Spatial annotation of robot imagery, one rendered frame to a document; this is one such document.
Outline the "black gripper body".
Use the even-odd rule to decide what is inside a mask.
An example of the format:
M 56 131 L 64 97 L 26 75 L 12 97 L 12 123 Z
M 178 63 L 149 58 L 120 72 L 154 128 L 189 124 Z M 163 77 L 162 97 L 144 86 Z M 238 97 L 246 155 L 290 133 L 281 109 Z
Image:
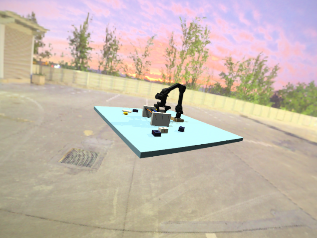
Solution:
M 158 104 L 154 104 L 154 107 L 165 107 L 166 109 L 171 109 L 171 107 L 170 106 L 166 106 L 165 104 L 166 104 L 166 101 L 164 101 L 164 100 L 161 100 L 160 101 L 161 103 L 160 103 L 160 105 L 158 105 Z

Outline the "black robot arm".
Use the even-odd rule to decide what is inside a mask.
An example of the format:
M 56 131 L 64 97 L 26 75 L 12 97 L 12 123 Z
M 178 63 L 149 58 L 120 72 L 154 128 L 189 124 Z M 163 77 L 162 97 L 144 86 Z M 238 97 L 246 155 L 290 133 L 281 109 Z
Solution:
M 170 91 L 172 91 L 172 90 L 174 90 L 176 88 L 179 88 L 179 100 L 178 100 L 177 106 L 175 107 L 175 110 L 176 110 L 176 117 L 175 118 L 181 119 L 180 118 L 181 114 L 183 114 L 183 110 L 182 110 L 183 93 L 186 90 L 186 86 L 181 85 L 179 83 L 176 83 L 176 84 L 170 86 L 169 88 L 163 89 L 160 93 L 157 93 L 155 95 L 155 98 L 159 99 L 159 100 L 166 101 L 167 97 L 169 97 L 168 93 L 170 93 Z

